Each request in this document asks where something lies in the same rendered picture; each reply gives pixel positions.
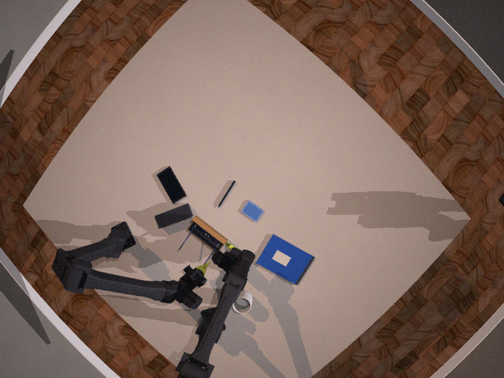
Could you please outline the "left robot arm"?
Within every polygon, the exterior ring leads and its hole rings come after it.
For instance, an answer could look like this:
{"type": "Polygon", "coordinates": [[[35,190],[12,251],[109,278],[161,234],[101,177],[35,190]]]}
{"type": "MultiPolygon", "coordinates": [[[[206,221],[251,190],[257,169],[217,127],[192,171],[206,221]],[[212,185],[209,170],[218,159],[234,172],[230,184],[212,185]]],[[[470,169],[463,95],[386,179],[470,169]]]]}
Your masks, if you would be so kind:
{"type": "Polygon", "coordinates": [[[152,298],[163,303],[172,303],[176,300],[190,309],[197,309],[202,303],[202,298],[192,290],[203,279],[204,273],[201,269],[194,272],[189,270],[178,282],[176,280],[170,280],[170,282],[166,280],[138,280],[92,269],[91,261],[102,257],[119,258],[121,252],[135,244],[136,242],[128,224],[124,221],[112,227],[108,238],[104,238],[100,242],[82,246],[75,250],[57,249],[51,268],[67,291],[83,294],[84,289],[99,289],[152,298]],[[67,267],[68,269],[65,269],[67,267]]]}

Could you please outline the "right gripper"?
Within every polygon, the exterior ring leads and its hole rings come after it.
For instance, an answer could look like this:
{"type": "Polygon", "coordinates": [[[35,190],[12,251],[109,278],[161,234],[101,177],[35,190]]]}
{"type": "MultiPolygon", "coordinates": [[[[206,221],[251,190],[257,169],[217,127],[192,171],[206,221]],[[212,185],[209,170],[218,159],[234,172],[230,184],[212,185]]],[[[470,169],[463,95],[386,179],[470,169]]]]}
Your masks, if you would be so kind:
{"type": "MultiPolygon", "coordinates": [[[[230,243],[228,244],[228,243],[229,242],[226,242],[226,245],[227,245],[227,248],[229,250],[231,250],[230,252],[233,253],[233,254],[235,254],[237,257],[239,257],[239,255],[241,254],[242,251],[239,248],[233,246],[230,243]]],[[[228,255],[230,252],[225,251],[224,254],[228,255]]]]}

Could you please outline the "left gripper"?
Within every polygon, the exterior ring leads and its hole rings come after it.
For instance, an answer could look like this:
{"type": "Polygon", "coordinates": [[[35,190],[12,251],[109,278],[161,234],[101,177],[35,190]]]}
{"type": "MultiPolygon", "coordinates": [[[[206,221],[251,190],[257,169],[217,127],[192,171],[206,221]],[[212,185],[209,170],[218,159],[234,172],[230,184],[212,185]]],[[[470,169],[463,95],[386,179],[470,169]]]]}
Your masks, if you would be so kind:
{"type": "MultiPolygon", "coordinates": [[[[192,272],[194,272],[194,271],[195,271],[195,270],[197,270],[197,269],[201,269],[201,270],[202,270],[202,272],[203,272],[203,273],[204,273],[204,275],[205,275],[205,273],[206,273],[206,269],[207,269],[208,265],[209,265],[209,262],[207,262],[207,263],[206,263],[206,264],[204,264],[204,265],[200,265],[200,266],[198,266],[198,267],[196,267],[196,268],[194,268],[194,269],[192,269],[192,268],[190,267],[190,265],[188,265],[188,266],[187,266],[185,269],[183,269],[183,270],[184,270],[185,272],[188,272],[189,270],[191,270],[192,272]]],[[[206,279],[205,277],[203,277],[203,279],[201,280],[201,283],[198,285],[198,287],[201,287],[201,286],[203,286],[204,284],[206,284],[206,281],[207,281],[207,279],[206,279]]]]}

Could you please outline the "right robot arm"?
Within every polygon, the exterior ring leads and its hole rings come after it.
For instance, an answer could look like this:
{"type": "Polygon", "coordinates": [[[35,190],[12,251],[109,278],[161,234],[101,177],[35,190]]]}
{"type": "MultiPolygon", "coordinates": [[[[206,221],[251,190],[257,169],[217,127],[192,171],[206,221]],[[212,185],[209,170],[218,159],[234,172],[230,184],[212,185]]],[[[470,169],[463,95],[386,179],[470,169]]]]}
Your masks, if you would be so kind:
{"type": "Polygon", "coordinates": [[[199,335],[198,345],[192,354],[183,353],[176,367],[176,371],[181,372],[177,378],[210,378],[212,374],[214,365],[209,364],[211,350],[214,343],[217,343],[221,337],[222,331],[226,329],[224,324],[226,317],[234,300],[239,297],[240,291],[246,286],[249,268],[255,259],[255,254],[249,250],[242,250],[239,258],[231,252],[228,256],[230,260],[226,254],[219,250],[215,250],[212,254],[213,263],[222,267],[226,272],[222,280],[224,286],[217,307],[201,312],[202,320],[195,332],[196,335],[199,335]],[[236,265],[233,265],[235,263],[236,265]]]}

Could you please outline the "white mug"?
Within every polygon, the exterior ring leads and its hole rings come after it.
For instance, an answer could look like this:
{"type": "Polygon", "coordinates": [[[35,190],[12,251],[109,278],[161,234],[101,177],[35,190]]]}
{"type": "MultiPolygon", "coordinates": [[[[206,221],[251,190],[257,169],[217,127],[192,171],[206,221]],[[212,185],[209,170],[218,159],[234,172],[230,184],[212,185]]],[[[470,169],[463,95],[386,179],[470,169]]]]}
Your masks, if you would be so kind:
{"type": "Polygon", "coordinates": [[[239,294],[239,297],[236,299],[236,301],[232,305],[233,309],[237,313],[247,313],[248,311],[250,311],[250,308],[252,305],[252,300],[253,300],[253,298],[252,298],[252,295],[250,292],[241,291],[239,294]],[[240,298],[240,297],[244,297],[244,298],[240,298]]]}

